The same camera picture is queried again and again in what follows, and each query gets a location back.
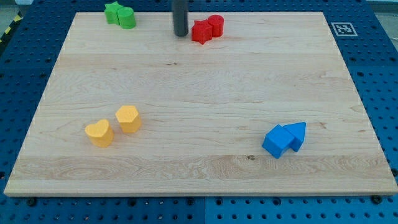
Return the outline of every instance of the wooden board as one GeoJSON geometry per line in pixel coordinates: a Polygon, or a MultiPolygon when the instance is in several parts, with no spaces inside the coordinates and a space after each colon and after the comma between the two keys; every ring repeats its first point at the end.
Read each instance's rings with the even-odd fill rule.
{"type": "MultiPolygon", "coordinates": [[[[190,13],[190,27],[209,15],[190,13]]],[[[397,193],[323,14],[221,15],[224,36],[200,45],[173,35],[170,13],[137,13],[132,30],[78,13],[5,194],[397,193]],[[121,105],[137,106],[136,134],[121,132],[121,105]],[[106,149],[84,132],[99,119],[115,132],[106,149]],[[263,150],[276,124],[299,121],[298,153],[263,150]]]]}

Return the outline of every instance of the plastic block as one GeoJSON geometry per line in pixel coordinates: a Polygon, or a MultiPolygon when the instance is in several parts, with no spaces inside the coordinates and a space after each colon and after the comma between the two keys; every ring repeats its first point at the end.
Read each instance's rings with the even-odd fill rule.
{"type": "Polygon", "coordinates": [[[278,124],[266,135],[262,147],[278,159],[289,149],[293,140],[294,136],[278,124]]]}
{"type": "Polygon", "coordinates": [[[120,25],[118,19],[118,11],[120,8],[123,8],[117,1],[111,4],[105,4],[105,16],[108,24],[117,24],[120,25]]]}
{"type": "Polygon", "coordinates": [[[173,0],[172,10],[174,34],[177,37],[185,37],[188,34],[188,1],[173,0]]]}
{"type": "Polygon", "coordinates": [[[116,112],[116,118],[124,133],[135,133],[141,127],[141,117],[135,106],[122,106],[116,112]]]}
{"type": "Polygon", "coordinates": [[[205,44],[207,40],[211,40],[213,37],[213,27],[204,21],[195,21],[192,27],[192,41],[197,41],[202,45],[205,44]]]}
{"type": "Polygon", "coordinates": [[[118,18],[120,27],[123,29],[132,29],[136,26],[136,18],[134,17],[134,10],[130,7],[120,8],[118,11],[118,18]]]}
{"type": "Polygon", "coordinates": [[[113,140],[113,130],[107,119],[99,120],[96,124],[90,124],[85,132],[91,143],[98,147],[108,147],[113,140]]]}
{"type": "Polygon", "coordinates": [[[305,138],[305,127],[307,124],[305,122],[295,123],[295,124],[287,124],[284,126],[284,129],[290,132],[294,136],[294,140],[291,143],[290,147],[298,152],[301,148],[301,145],[304,142],[305,138]]]}
{"type": "Polygon", "coordinates": [[[209,16],[207,21],[213,27],[213,37],[221,37],[224,32],[224,17],[212,15],[209,16]]]}

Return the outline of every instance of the green cylinder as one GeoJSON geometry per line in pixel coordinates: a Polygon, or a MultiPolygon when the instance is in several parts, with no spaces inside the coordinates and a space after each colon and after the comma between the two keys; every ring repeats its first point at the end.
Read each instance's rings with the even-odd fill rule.
{"type": "Polygon", "coordinates": [[[120,8],[118,10],[118,17],[120,26],[123,29],[132,29],[136,26],[136,18],[134,17],[134,10],[132,10],[132,8],[120,8]]]}

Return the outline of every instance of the blue block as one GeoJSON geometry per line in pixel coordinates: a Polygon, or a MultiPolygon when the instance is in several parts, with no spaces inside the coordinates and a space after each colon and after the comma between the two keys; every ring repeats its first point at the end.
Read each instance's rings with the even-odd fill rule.
{"type": "Polygon", "coordinates": [[[290,144],[290,147],[295,152],[299,151],[299,149],[301,148],[301,145],[304,142],[306,126],[307,126],[307,124],[305,122],[288,124],[288,125],[284,126],[284,129],[294,136],[294,140],[290,144]]]}
{"type": "Polygon", "coordinates": [[[262,147],[278,159],[289,149],[293,140],[294,136],[278,124],[266,135],[262,147]]]}

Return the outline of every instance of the green block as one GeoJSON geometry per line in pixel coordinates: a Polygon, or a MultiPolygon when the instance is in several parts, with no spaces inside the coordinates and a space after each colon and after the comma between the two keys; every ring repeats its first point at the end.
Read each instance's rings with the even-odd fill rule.
{"type": "Polygon", "coordinates": [[[136,26],[134,10],[130,7],[120,8],[118,11],[119,23],[123,29],[132,29],[136,26]]]}
{"type": "Polygon", "coordinates": [[[108,24],[119,25],[118,11],[123,8],[117,1],[112,4],[105,4],[105,16],[108,24]]]}

